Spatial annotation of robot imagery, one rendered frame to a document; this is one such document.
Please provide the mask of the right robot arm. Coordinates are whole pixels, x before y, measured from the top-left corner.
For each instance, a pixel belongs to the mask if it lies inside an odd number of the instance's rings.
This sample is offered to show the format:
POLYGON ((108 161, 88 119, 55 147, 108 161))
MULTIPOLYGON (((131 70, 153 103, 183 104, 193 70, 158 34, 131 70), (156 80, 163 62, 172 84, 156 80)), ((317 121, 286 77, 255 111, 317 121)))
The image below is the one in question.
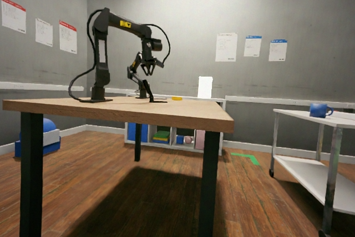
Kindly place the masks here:
POLYGON ((151 49, 152 51, 157 52, 162 51, 163 45, 161 43, 161 39, 155 39, 151 37, 152 30, 150 27, 119 17, 116 14, 110 12, 109 8, 104 8, 95 19, 94 24, 92 26, 95 43, 96 82, 92 87, 92 97, 90 99, 79 100, 79 102, 99 103, 113 101, 113 99, 105 99, 104 88, 105 85, 110 83, 110 73, 108 68, 107 55, 108 25, 111 27, 122 29, 138 36, 142 41, 142 51, 146 49, 151 49))

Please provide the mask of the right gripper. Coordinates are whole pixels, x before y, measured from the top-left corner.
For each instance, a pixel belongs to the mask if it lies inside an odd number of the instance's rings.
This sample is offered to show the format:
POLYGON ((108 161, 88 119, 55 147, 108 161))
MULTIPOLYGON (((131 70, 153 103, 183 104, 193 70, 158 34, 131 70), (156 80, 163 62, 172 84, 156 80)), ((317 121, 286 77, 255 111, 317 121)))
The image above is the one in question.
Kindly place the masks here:
MULTIPOLYGON (((154 61, 159 61, 159 60, 157 58, 152 58, 151 49, 143 50, 142 53, 143 53, 143 59, 140 60, 140 63, 142 63, 140 66, 143 69, 146 76, 152 75, 154 68, 156 66, 156 63, 154 63, 154 61), (151 65, 153 67, 152 67, 152 70, 150 71, 151 65), (147 70, 148 70, 147 73, 146 73, 144 67, 147 68, 147 70)), ((161 61, 159 61, 159 62, 162 63, 161 61)))

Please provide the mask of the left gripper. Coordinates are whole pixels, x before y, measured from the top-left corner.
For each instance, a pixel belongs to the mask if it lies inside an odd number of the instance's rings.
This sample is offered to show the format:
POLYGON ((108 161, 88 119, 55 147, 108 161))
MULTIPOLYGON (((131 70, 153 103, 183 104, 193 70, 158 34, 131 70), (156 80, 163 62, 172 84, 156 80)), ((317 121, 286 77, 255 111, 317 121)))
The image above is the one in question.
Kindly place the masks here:
POLYGON ((140 60, 142 60, 143 59, 143 55, 142 54, 139 54, 139 56, 138 56, 138 62, 140 63, 140 60))

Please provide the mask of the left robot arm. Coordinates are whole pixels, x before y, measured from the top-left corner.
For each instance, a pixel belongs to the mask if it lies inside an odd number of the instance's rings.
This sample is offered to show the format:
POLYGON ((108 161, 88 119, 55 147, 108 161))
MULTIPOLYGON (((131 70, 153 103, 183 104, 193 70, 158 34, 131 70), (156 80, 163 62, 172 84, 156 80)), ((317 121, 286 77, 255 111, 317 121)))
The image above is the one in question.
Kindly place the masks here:
POLYGON ((149 97, 146 96, 146 88, 143 84, 143 80, 138 77, 138 72, 137 72, 137 68, 138 66, 140 65, 140 63, 138 63, 138 56, 139 54, 143 54, 142 52, 138 52, 137 55, 136 55, 136 58, 135 58, 135 61, 132 63, 131 66, 128 66, 127 67, 127 77, 133 81, 135 81, 138 85, 139 85, 139 88, 140 89, 140 96, 139 97, 135 97, 136 99, 147 99, 149 97), (136 71, 136 72, 130 72, 130 71, 136 71))

